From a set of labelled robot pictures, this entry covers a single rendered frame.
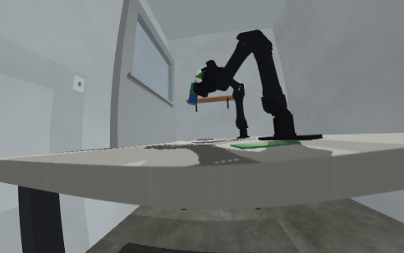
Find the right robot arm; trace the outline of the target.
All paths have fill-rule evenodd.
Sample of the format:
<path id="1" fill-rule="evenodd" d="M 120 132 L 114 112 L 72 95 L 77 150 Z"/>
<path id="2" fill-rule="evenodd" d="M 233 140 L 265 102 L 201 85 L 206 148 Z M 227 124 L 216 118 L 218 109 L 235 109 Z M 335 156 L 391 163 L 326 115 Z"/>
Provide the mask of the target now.
<path id="1" fill-rule="evenodd" d="M 206 62 L 206 65 L 208 67 L 208 69 L 213 69 L 216 68 L 220 71 L 222 71 L 222 69 L 224 67 L 218 67 L 215 63 L 215 61 L 213 60 L 209 60 Z M 236 127 L 238 129 L 240 129 L 240 137 L 238 138 L 247 138 L 250 137 L 247 135 L 247 122 L 244 116 L 244 110 L 243 110 L 243 98 L 245 96 L 245 90 L 244 90 L 244 85 L 243 83 L 238 83 L 237 81 L 235 81 L 234 79 L 231 82 L 231 87 L 233 88 L 233 93 L 232 93 L 232 97 L 235 99 L 236 102 Z M 240 88 L 240 90 L 239 90 Z"/>

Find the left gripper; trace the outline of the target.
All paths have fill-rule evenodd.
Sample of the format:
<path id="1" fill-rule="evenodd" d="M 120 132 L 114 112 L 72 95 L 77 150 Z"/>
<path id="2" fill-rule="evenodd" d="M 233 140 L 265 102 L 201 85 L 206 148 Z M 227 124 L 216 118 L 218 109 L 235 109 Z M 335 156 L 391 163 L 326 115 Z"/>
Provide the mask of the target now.
<path id="1" fill-rule="evenodd" d="M 204 98 L 208 97 L 208 93 L 206 93 L 206 91 L 204 90 L 204 87 L 198 88 L 198 86 L 199 86 L 199 83 L 194 83 L 192 85 L 192 88 L 190 89 L 190 93 L 192 93 L 192 94 L 197 93 L 197 95 L 204 97 Z"/>

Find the blue and grey spray bottle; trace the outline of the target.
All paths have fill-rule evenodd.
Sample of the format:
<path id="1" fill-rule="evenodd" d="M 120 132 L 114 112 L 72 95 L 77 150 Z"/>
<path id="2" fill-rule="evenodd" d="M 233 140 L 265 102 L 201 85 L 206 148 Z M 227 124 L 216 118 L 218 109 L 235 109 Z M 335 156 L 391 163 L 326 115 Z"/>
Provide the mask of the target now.
<path id="1" fill-rule="evenodd" d="M 192 87 L 192 85 L 193 85 L 194 83 L 196 83 L 196 81 L 197 81 L 197 80 L 195 80 L 193 83 L 191 83 L 191 87 Z M 191 94 L 191 93 L 190 93 L 188 104 L 196 105 L 196 103 L 197 103 L 197 98 L 198 98 L 198 95 L 197 95 L 197 94 Z"/>

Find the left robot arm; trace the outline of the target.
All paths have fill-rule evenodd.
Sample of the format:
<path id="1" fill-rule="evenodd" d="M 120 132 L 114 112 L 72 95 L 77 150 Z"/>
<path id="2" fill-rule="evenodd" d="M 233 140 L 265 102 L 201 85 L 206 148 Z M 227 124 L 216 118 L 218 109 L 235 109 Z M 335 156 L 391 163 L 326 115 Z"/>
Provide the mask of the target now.
<path id="1" fill-rule="evenodd" d="M 203 72 L 203 81 L 198 88 L 204 87 L 207 93 L 216 90 L 226 91 L 241 64 L 253 53 L 259 68 L 263 88 L 261 97 L 263 109 L 272 114 L 274 138 L 259 137 L 259 140 L 314 140 L 323 138 L 322 135 L 297 136 L 295 133 L 293 115 L 287 109 L 285 94 L 278 81 L 278 75 L 273 62 L 273 45 L 260 30 L 240 33 L 236 39 L 239 42 L 236 49 L 222 71 L 213 68 Z M 249 48 L 247 46 L 250 45 Z M 264 105 L 265 104 L 265 105 Z"/>

